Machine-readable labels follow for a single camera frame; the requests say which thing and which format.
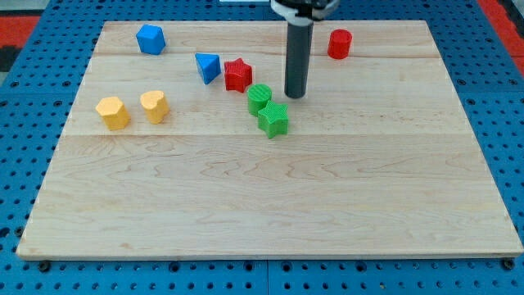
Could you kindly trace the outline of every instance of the blue block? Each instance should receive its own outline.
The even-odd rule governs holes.
[[[220,75],[220,57],[217,54],[196,53],[196,67],[198,73],[204,80],[204,84],[209,84],[216,76]]]
[[[162,28],[155,25],[143,25],[137,33],[137,40],[143,53],[159,55],[165,47]]]

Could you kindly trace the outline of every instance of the plastic block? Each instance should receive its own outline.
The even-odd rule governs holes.
[[[334,59],[344,59],[350,54],[353,36],[345,29],[335,29],[331,32],[327,54]]]
[[[131,119],[124,103],[118,97],[101,99],[96,109],[109,130],[123,129]]]
[[[247,89],[247,110],[253,116],[259,116],[259,111],[265,108],[271,100],[271,88],[266,84],[255,84]]]
[[[265,108],[259,111],[259,128],[268,138],[278,134],[287,134],[287,105],[268,101]]]
[[[140,96],[140,103],[152,124],[159,124],[169,112],[169,105],[163,91],[153,90]]]
[[[159,55],[165,47],[162,28],[156,25],[143,25],[137,33],[137,41],[143,53]]]
[[[224,68],[226,90],[237,90],[244,93],[246,87],[253,83],[251,66],[246,64],[241,58],[235,61],[226,61]]]
[[[206,85],[222,72],[220,70],[220,57],[217,54],[196,53],[195,59],[198,73]]]

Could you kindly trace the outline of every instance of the red star block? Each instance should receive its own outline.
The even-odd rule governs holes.
[[[226,61],[224,63],[226,90],[237,90],[244,93],[246,87],[253,83],[253,71],[251,66],[246,64],[241,58],[236,61]]]

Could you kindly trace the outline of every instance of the black cylindrical rod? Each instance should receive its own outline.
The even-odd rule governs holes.
[[[312,37],[313,22],[306,26],[287,23],[284,93],[289,98],[302,98],[305,95]]]

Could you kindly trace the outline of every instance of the green block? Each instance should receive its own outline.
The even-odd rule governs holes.
[[[268,101],[265,108],[259,111],[259,128],[265,131],[268,138],[277,134],[287,134],[287,105]]]
[[[255,84],[247,90],[247,110],[253,116],[258,116],[270,100],[271,88],[266,84]]]

